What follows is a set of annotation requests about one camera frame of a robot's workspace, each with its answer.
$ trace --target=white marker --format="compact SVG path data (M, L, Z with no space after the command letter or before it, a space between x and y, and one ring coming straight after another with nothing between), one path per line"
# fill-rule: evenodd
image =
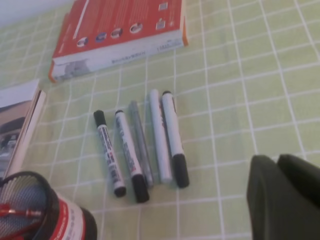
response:
M98 110L93 113L93 116L102 142L104 157L108 165L109 174L113 182L114 194L118 198L123 197L126 195L127 190L124 179L121 175L115 151L111 145L105 114L103 111Z
M154 132L156 158L160 172L161 182L164 184L172 181L172 172L169 159L169 150L165 132L164 119L162 117L161 105L159 102L159 92L154 89L150 92L150 109Z
M170 143L172 167L175 180L179 188L185 188L189 186L187 162L179 133L179 123L174 96L171 94L171 92L165 91L163 93L162 106Z
M138 162L134 141L131 137L126 115L122 110L115 112L115 123L122 139L123 152L129 167L136 201L137 203L145 203L150 199L150 197L145 177Z

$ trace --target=pen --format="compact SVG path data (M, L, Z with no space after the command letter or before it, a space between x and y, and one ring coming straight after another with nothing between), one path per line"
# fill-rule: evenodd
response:
M110 141L105 114L103 111L98 110L93 113L93 116L102 142L104 157L108 165L109 174L113 182L114 194L118 198L123 197L124 195L126 195L127 189L120 172L115 151Z
M169 160L169 150L165 132L164 119L162 117L161 105L159 102L159 92L154 89L150 92L150 109L154 132L156 158L160 172L161 182L164 184L172 181L172 172Z
M137 203L145 203L150 197L144 175L137 159L135 145L131 137L126 115L122 110L115 112L115 123L121 136L123 152L130 171L135 199Z
M179 188L185 188L189 186L187 162L179 133L179 123L174 96L170 91L165 91L163 93L162 106L170 144L173 173Z
M142 128L139 109L136 101L131 102L130 111L133 119L136 138L138 140L138 147L140 151L140 165L142 167L142 172L144 174L144 178L148 188L152 188L154 186L154 177L152 175L145 134Z

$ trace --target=book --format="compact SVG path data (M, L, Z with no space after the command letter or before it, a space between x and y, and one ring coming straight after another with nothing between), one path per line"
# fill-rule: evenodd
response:
M0 89L0 179L20 170L46 93L39 80Z
M76 0L64 16L56 83L188 45L185 0Z

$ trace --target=red book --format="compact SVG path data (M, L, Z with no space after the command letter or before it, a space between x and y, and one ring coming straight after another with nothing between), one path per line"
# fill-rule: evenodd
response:
M186 45L185 0L76 0L49 78L61 82Z

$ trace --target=book spine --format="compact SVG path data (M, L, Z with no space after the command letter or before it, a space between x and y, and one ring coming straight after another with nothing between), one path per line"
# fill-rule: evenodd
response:
M146 46L146 48L143 49L123 51L122 54L111 56L107 60L104 59L101 64L90 64L90 60L88 60L88 62L70 62L68 64L60 66L56 65L54 61L52 61L49 78L53 83L59 83L67 79L82 76L101 69L109 68L119 64L126 64L134 60L139 60L155 54L164 53L176 48L183 47L187 44L188 43L186 43L184 37L176 38L173 40L165 40L163 42L159 42L158 44Z

